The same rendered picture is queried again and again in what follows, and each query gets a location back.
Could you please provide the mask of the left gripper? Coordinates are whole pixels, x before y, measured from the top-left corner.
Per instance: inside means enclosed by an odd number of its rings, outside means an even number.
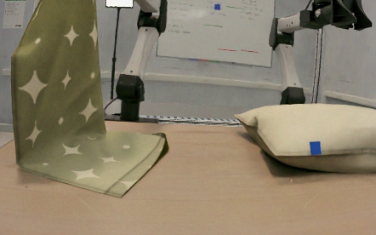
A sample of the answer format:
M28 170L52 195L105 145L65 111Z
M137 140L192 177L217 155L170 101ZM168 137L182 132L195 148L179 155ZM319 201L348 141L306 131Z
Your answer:
M331 26L345 30L353 28L354 23L356 31L372 27L372 21L362 8L362 0L331 0L331 5L325 7L322 14Z

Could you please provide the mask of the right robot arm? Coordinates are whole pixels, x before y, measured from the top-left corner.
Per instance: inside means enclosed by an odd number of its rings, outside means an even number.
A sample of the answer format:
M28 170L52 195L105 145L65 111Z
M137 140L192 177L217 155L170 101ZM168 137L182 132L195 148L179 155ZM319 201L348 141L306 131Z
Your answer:
M137 23L139 36L131 59L117 81L117 98L122 100L121 117L104 114L104 118L105 121L159 123L158 119L140 117L139 113L140 102L145 101L145 68L156 40L161 36L161 33L166 31L168 1L134 1L140 6ZM160 6L162 7L160 15L151 15L151 13L157 13L161 9Z

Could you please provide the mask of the cream pillow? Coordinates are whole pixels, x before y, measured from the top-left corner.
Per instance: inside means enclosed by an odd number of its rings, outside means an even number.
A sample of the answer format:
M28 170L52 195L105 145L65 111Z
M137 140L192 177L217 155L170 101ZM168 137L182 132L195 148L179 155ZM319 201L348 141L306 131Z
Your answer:
M376 173L374 109L280 105L234 115L264 152L287 165L337 173Z

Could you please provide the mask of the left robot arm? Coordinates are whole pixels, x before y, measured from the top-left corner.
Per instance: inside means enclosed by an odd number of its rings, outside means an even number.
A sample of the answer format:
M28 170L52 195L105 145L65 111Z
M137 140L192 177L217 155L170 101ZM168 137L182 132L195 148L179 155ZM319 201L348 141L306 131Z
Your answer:
M314 0L312 10L305 9L287 18L273 18L269 45L276 52L282 72L283 92L279 105L305 103L304 90L299 83L293 62L294 31L317 30L329 25L330 23L325 21L322 14L324 8L329 5L331 5L331 0ZM277 33L277 27L278 31L283 34Z

